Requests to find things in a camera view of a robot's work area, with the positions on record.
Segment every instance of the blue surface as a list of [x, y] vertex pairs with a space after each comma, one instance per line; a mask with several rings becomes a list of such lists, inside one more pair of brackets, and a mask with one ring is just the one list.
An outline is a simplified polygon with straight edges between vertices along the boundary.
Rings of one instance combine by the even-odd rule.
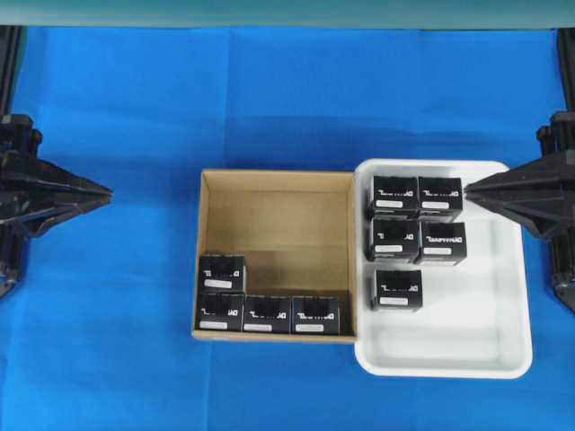
[[516, 381], [375, 378], [352, 346], [190, 338], [199, 172], [539, 156], [554, 33], [31, 29], [14, 110], [115, 190], [33, 243], [0, 303], [0, 429], [575, 429], [575, 317], [525, 235]]

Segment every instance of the cardboard box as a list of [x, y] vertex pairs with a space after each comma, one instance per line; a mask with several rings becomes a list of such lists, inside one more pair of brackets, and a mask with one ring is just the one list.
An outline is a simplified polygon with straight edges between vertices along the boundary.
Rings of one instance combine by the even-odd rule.
[[[354, 202], [351, 172], [203, 171], [196, 259], [205, 254], [243, 254], [250, 273], [248, 295], [337, 296], [340, 335], [201, 330], [196, 313], [192, 335], [354, 342]], [[198, 291], [196, 286], [194, 311]]]

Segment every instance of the blue cloth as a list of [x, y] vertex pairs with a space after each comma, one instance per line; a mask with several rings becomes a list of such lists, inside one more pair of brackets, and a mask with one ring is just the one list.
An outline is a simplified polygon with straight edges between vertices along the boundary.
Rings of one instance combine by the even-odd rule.
[[29, 31], [14, 111], [115, 190], [35, 240], [0, 303], [1, 430], [575, 429], [575, 317], [524, 235], [534, 363], [377, 378], [352, 346], [190, 337], [199, 173], [539, 156], [564, 109], [551, 31]]

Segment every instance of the white tray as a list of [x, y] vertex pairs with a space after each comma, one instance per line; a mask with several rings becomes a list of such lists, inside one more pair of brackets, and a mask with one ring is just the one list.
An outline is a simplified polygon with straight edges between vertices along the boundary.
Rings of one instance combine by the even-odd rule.
[[[364, 210], [374, 175], [459, 177], [463, 186], [508, 168], [496, 162], [388, 160], [355, 171], [358, 267], [356, 357], [377, 375], [512, 379], [532, 361], [521, 228], [464, 200], [467, 259], [455, 267], [373, 263], [364, 255]], [[369, 308], [374, 269], [421, 269], [417, 312]]]

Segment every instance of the black metal frame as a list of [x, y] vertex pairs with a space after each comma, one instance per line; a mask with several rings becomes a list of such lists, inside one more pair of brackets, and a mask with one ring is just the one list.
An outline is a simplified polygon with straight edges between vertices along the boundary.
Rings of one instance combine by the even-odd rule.
[[0, 115], [10, 113], [22, 27], [0, 26]]
[[575, 110], [575, 29], [557, 31], [557, 53], [567, 110]]

